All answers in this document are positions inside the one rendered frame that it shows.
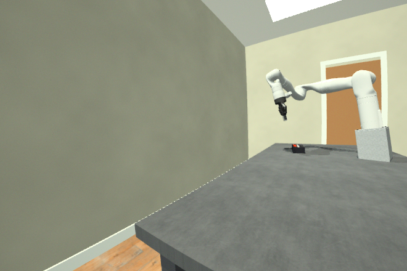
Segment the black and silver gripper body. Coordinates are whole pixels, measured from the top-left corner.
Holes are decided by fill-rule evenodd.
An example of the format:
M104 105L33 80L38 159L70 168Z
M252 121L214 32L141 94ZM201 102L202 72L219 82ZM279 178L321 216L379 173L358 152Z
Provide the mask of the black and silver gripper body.
M276 105L281 106L281 110L282 110L282 104L284 104L286 102L286 97L280 97L274 100ZM284 104L285 105L285 104Z

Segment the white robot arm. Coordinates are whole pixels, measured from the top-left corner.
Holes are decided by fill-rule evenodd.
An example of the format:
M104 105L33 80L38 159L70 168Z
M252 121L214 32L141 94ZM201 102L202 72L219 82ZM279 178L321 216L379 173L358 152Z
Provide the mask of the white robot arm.
M299 85L295 89L292 83L278 69L269 72L266 75L266 80L272 89L274 100L280 97L289 98L290 96L295 100L304 100L306 92L309 90L320 94L328 94L353 88L358 105L361 129L383 127L377 92L372 86L376 81L376 76L370 71L360 70L351 77L327 79L317 83ZM287 91L286 94L282 88Z

